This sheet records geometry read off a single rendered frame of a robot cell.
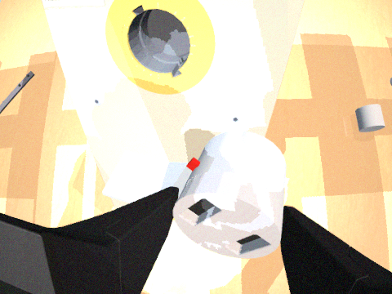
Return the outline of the white cylinder with two slots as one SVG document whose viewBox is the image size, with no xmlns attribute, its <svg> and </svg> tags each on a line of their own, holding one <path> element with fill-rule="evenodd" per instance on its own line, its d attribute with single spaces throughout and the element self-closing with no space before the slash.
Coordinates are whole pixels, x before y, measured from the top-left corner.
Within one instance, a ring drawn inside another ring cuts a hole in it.
<svg viewBox="0 0 392 294">
<path fill-rule="evenodd" d="M 282 237 L 287 164 L 272 141 L 225 131 L 206 143 L 173 209 L 180 231 L 222 256 L 258 258 Z"/>
</svg>

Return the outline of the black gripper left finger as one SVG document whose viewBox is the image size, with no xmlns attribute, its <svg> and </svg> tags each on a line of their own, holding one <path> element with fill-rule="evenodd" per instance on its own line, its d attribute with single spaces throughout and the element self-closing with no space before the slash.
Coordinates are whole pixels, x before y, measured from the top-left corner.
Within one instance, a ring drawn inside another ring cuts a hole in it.
<svg viewBox="0 0 392 294">
<path fill-rule="evenodd" d="M 173 222 L 179 187 L 72 225 L 0 213 L 0 280 L 32 294 L 141 294 Z"/>
</svg>

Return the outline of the grey cylinder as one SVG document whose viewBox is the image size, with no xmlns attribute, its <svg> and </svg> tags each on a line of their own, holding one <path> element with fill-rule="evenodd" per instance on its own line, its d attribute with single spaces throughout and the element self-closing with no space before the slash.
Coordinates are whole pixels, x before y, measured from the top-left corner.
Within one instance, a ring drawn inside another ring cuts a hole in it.
<svg viewBox="0 0 392 294">
<path fill-rule="evenodd" d="M 359 131 L 379 131 L 385 127 L 380 105 L 364 105 L 355 110 Z"/>
</svg>

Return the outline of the cream service panel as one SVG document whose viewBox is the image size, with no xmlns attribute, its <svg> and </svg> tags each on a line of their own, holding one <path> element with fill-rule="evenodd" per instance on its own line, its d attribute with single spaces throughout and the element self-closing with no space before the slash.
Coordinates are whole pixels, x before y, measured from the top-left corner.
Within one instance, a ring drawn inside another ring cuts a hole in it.
<svg viewBox="0 0 392 294">
<path fill-rule="evenodd" d="M 42 0 L 104 184 L 131 151 L 198 160 L 265 137 L 305 0 Z"/>
</svg>

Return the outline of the grey flat bar with two pins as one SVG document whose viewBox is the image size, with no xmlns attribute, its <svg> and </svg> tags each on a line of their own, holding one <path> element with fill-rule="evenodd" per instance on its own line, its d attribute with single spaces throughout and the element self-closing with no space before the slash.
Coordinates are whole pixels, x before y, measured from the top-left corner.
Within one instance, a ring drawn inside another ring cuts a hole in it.
<svg viewBox="0 0 392 294">
<path fill-rule="evenodd" d="M 7 107 L 7 105 L 10 104 L 11 101 L 13 101 L 13 98 L 16 97 L 17 92 L 22 91 L 22 89 L 25 87 L 27 82 L 29 82 L 29 80 L 33 78 L 33 76 L 35 75 L 33 75 L 33 72 L 30 71 L 29 74 L 26 74 L 26 76 L 24 76 L 22 81 L 20 81 L 20 84 L 17 84 L 16 88 L 13 88 L 13 91 L 10 92 L 10 95 L 7 96 L 6 99 L 4 99 L 2 104 L 0 104 L 0 113 L 4 110 L 4 108 Z"/>
</svg>

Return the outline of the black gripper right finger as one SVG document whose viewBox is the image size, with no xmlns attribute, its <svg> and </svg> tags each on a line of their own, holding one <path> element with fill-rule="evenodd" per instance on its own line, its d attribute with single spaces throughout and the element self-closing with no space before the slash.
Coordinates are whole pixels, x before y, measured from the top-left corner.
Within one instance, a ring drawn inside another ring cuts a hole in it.
<svg viewBox="0 0 392 294">
<path fill-rule="evenodd" d="M 294 206 L 284 206 L 280 247 L 291 294 L 392 294 L 392 271 Z"/>
</svg>

